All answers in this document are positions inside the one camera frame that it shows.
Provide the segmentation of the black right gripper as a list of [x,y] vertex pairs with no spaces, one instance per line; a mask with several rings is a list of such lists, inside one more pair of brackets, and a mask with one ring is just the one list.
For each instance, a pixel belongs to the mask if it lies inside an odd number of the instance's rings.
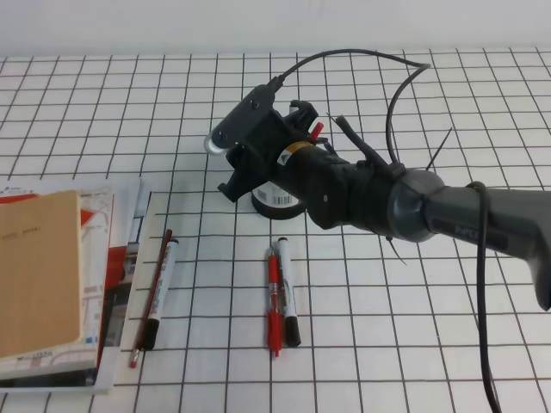
[[218,190],[229,201],[236,202],[274,178],[282,151],[294,142],[310,139],[309,128],[319,114],[310,102],[296,101],[299,102],[298,111],[283,116],[272,108],[245,143],[236,144],[226,153],[233,173],[228,182],[218,186]]

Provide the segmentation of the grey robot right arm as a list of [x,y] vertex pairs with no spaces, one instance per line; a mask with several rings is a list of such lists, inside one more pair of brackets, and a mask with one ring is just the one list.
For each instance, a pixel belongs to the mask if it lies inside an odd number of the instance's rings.
[[436,234],[477,243],[529,265],[539,306],[550,307],[550,195],[542,191],[450,187],[428,170],[388,164],[369,148],[350,163],[316,146],[313,107],[283,116],[268,103],[242,101],[205,140],[234,171],[220,191],[229,200],[272,182],[303,203],[323,229],[352,225],[420,243]]

